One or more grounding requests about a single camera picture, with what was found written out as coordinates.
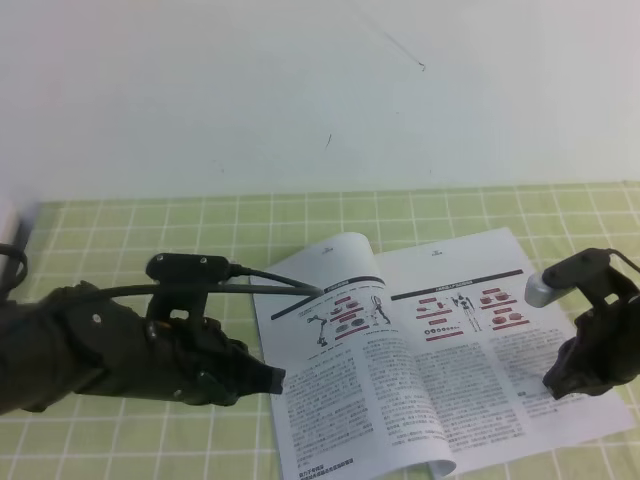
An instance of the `robotic arm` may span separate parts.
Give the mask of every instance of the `robotic arm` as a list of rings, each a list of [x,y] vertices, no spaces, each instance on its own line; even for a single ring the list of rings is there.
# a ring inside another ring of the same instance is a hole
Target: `robotic arm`
[[[565,342],[543,383],[555,399],[570,393],[602,395],[640,373],[640,291],[611,267],[613,249],[589,248],[532,275],[525,300],[544,307],[578,289],[592,308],[576,321],[576,336]]]
[[[230,264],[223,257],[162,254],[147,266],[156,285],[99,290],[86,282],[59,288],[35,304],[2,300],[27,274],[22,252],[0,245],[22,263],[0,287],[0,414],[41,412],[71,392],[85,395],[233,405],[254,393],[282,393],[284,370],[252,357],[204,316],[208,293],[319,296],[295,280]],[[225,285],[261,276],[291,285]],[[152,295],[147,315],[111,298]],[[173,318],[174,310],[187,318]]]
[[[327,345],[329,345],[327,343],[327,339],[324,338],[324,326],[327,324],[327,319],[326,318],[320,318],[317,315],[314,315],[311,318],[307,318],[307,323],[311,323],[311,322],[315,322],[315,321],[319,321],[320,322],[320,336],[318,337],[318,345],[322,346],[322,347],[326,347]]]

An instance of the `red graphic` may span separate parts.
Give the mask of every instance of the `red graphic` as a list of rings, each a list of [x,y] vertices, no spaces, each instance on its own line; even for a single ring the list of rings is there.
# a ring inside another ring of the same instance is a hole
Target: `red graphic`
[[[342,322],[342,319],[344,319],[344,317],[346,317],[348,315],[351,315],[351,314],[354,314],[353,316],[355,317],[355,313],[359,312],[361,310],[364,310],[364,307],[360,307],[360,308],[356,308],[355,310],[349,310],[348,312],[344,312],[342,315],[338,315],[337,317],[333,317],[331,319],[331,321],[335,322],[336,320],[340,320]]]
[[[464,332],[453,332],[453,333],[447,333],[445,335],[438,335],[437,337],[429,337],[427,338],[427,342],[431,342],[433,340],[440,340],[441,338],[447,338],[447,337],[455,337],[456,335],[462,335]]]
[[[529,323],[529,320],[525,320],[523,322],[516,322],[516,323],[507,323],[506,325],[500,325],[499,327],[493,327],[493,329],[494,330],[501,330],[503,328],[517,327],[518,325],[524,325],[525,323]]]
[[[359,332],[360,330],[366,330],[367,328],[369,328],[369,325],[363,325],[362,327],[351,330],[350,332],[343,333],[342,335],[338,335],[336,337],[336,340],[340,340],[341,338],[346,337],[347,335],[351,335],[352,333]]]
[[[418,315],[416,318],[437,317],[438,315],[446,315],[447,313],[451,313],[451,310],[444,310],[442,312],[436,312],[436,313],[425,313],[424,315]]]
[[[348,322],[349,320],[352,320],[354,318],[356,318],[357,315],[355,313],[352,313],[350,315],[347,315],[346,317],[340,317],[340,323],[342,322]]]
[[[511,303],[516,303],[517,300],[509,300],[508,302],[496,303],[495,305],[485,305],[484,307],[480,307],[482,310],[486,310],[487,308],[496,308],[501,307],[503,305],[509,305]]]

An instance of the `green grid mat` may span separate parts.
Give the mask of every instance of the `green grid mat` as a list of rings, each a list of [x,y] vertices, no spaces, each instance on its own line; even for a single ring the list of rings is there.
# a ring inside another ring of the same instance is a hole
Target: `green grid mat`
[[[639,212],[640,183],[630,182],[46,204],[28,245],[31,274],[15,296],[37,300],[79,280],[100,287],[148,283],[144,267],[160,251],[219,254],[262,268],[343,231],[365,234],[380,252],[506,226],[538,268],[588,246],[613,246],[640,261]],[[260,356],[250,299],[209,298],[207,313]],[[144,313],[147,301],[121,303]],[[586,301],[573,294],[562,305],[575,315]],[[618,390],[638,418],[640,381]],[[0,478],[279,475],[265,395],[232,408],[70,396],[43,414],[0,417]],[[422,467],[389,478],[428,474]],[[640,429],[459,478],[638,479]]]

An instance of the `paper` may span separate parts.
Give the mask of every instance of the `paper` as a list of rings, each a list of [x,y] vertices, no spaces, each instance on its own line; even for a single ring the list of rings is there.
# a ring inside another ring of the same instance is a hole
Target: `paper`
[[[525,304],[533,268],[507,229],[378,256],[341,234],[269,271],[325,289],[255,296],[265,361],[287,370],[272,397],[285,480],[416,463],[439,477],[634,426],[614,392],[546,391],[574,331]]]

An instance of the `white object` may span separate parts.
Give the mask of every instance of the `white object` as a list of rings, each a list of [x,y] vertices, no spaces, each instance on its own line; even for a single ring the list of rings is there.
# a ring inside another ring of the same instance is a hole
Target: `white object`
[[[557,305],[524,301],[533,267],[508,229],[377,256],[364,236],[341,234],[269,271],[326,292],[254,299],[265,361],[287,370],[271,399],[285,480],[318,468],[329,469],[322,478],[372,478],[417,463],[437,478],[634,426],[613,391],[555,401],[545,389],[575,332]],[[335,325],[353,326],[349,311],[333,312],[347,301],[365,325],[345,334]],[[493,323],[508,312],[518,318]],[[315,317],[327,320],[323,342]]]
[[[640,179],[639,17],[635,0],[4,0],[0,184],[66,200]]]

